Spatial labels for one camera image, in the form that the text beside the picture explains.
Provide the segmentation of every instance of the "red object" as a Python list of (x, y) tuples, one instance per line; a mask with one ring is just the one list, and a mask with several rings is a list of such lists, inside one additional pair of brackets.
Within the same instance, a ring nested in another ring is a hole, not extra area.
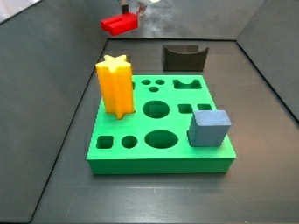
[(138, 16), (128, 12), (115, 17), (108, 17), (100, 21), (101, 29), (112, 36), (128, 32), (138, 27)]

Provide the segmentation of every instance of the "block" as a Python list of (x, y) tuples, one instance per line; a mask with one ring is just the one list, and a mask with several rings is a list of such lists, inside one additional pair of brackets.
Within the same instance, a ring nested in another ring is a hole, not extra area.
[(203, 77), (134, 75), (134, 83), (134, 114), (117, 120), (99, 105), (87, 156), (92, 173), (227, 172), (236, 158), (230, 137), (219, 147), (192, 147), (188, 141), (192, 111), (202, 105), (216, 110)]
[(199, 51), (198, 45), (164, 45), (164, 71), (199, 71), (204, 69), (210, 48)]
[(194, 147), (220, 146), (228, 134), (231, 122), (224, 110), (196, 110), (192, 112), (188, 130), (190, 144)]
[(100, 21), (103, 31), (116, 36), (138, 28), (138, 16), (128, 12), (125, 14), (105, 18)]
[(104, 56), (105, 61), (96, 64), (100, 92), (105, 111), (123, 119), (125, 114), (135, 113), (132, 67), (127, 56)]

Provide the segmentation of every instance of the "shape sorter board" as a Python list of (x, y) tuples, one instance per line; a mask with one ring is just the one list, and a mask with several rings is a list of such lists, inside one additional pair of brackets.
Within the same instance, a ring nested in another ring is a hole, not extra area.
[(88, 147), (93, 174), (226, 172), (236, 153), (226, 136), (220, 147), (191, 147), (194, 110), (216, 109), (203, 77), (134, 75), (135, 113), (121, 120), (97, 110)]

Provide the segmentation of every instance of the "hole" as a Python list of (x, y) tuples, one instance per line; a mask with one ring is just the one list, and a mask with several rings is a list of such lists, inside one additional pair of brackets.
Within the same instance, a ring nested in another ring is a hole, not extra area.
[(156, 149), (167, 149), (178, 144), (178, 136), (168, 130), (155, 130), (144, 136), (146, 143)]
[(183, 84), (179, 80), (172, 81), (174, 88), (176, 89), (199, 89), (202, 84), (199, 80), (194, 80), (190, 84)]
[(170, 106), (163, 101), (150, 101), (144, 105), (144, 114), (155, 119), (166, 117), (170, 111)]
[(182, 114), (191, 114), (192, 113), (192, 105), (191, 104), (179, 104), (179, 111)]
[(163, 84), (164, 84), (164, 80), (156, 80), (155, 83), (156, 83), (158, 85), (163, 85)]
[(211, 105), (210, 104), (198, 104), (199, 110), (211, 110)]
[(159, 91), (159, 87), (150, 87), (150, 91), (154, 92), (154, 93), (158, 92)]
[(100, 136), (97, 138), (97, 148), (99, 149), (109, 149), (113, 145), (113, 137), (112, 136)]
[(150, 80), (143, 80), (142, 82), (143, 82), (144, 85), (150, 85), (151, 84)]
[(125, 148), (131, 149), (136, 147), (136, 137), (135, 136), (124, 136), (121, 140), (121, 144)]

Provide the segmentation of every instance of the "circular hole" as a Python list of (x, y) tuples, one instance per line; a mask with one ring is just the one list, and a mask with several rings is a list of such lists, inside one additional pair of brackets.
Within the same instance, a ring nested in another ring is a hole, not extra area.
[(154, 93), (158, 92), (159, 91), (159, 87), (150, 87), (150, 91), (154, 92)]
[(163, 84), (164, 84), (164, 80), (156, 80), (155, 83), (156, 83), (158, 85), (163, 85)]
[(150, 85), (151, 84), (150, 80), (143, 80), (142, 82), (143, 82), (144, 85)]
[(143, 110), (144, 114), (155, 119), (166, 117), (171, 111), (170, 106), (163, 101), (150, 101)]
[(136, 147), (136, 137), (135, 136), (124, 136), (121, 140), (121, 144), (125, 148), (131, 149)]
[(167, 149), (178, 144), (178, 136), (168, 130), (155, 130), (144, 136), (146, 143), (156, 149)]

